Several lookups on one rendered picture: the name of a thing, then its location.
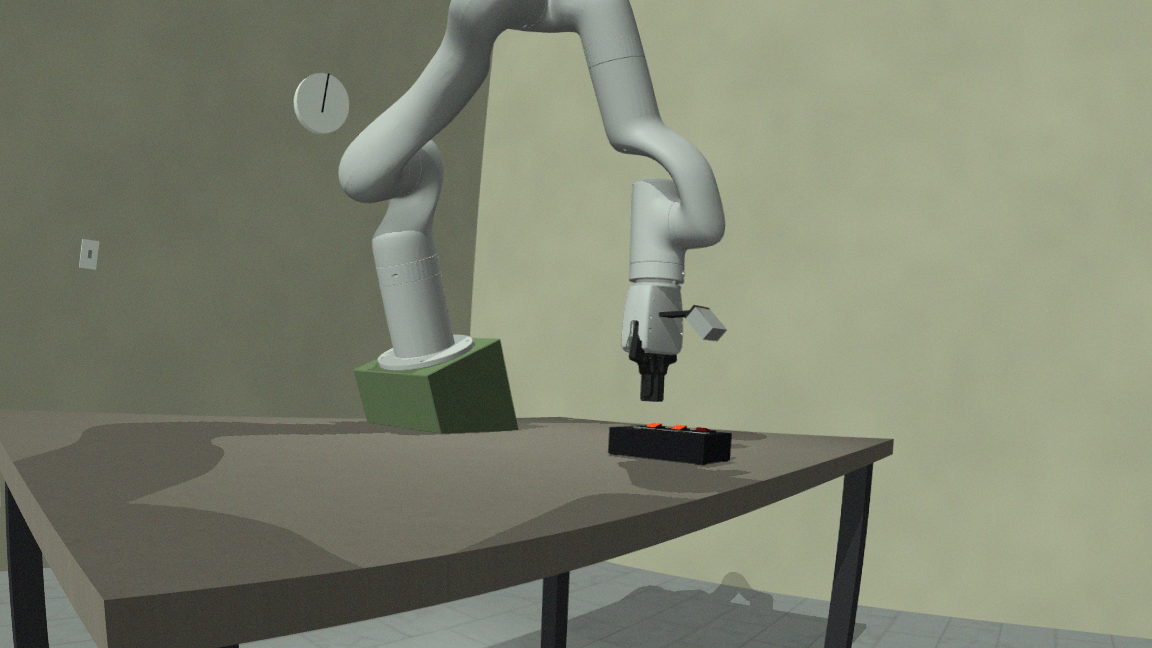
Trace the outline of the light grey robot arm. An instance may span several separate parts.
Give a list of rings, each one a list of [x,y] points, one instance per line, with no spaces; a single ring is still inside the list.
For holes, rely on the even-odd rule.
[[[630,282],[683,284],[687,249],[723,238],[713,171],[692,143],[664,125],[629,0],[450,0],[435,55],[339,164],[350,198],[391,199],[372,239],[393,346],[378,357],[385,370],[437,366],[473,348],[471,337],[453,336],[444,293],[433,235],[444,160],[432,138],[482,86],[506,29],[578,33],[611,146],[658,161],[673,179],[632,184]]]

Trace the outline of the black power strip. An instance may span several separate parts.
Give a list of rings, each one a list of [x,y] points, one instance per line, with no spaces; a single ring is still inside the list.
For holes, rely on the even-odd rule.
[[[609,427],[608,453],[696,465],[725,462],[730,460],[732,434],[660,423]]]

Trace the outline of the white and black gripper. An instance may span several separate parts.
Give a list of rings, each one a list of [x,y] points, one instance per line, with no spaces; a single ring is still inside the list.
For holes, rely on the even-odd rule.
[[[682,349],[683,317],[659,317],[659,312],[682,311],[681,286],[632,285],[626,297],[621,346],[639,366],[641,401],[662,402],[664,377]]]

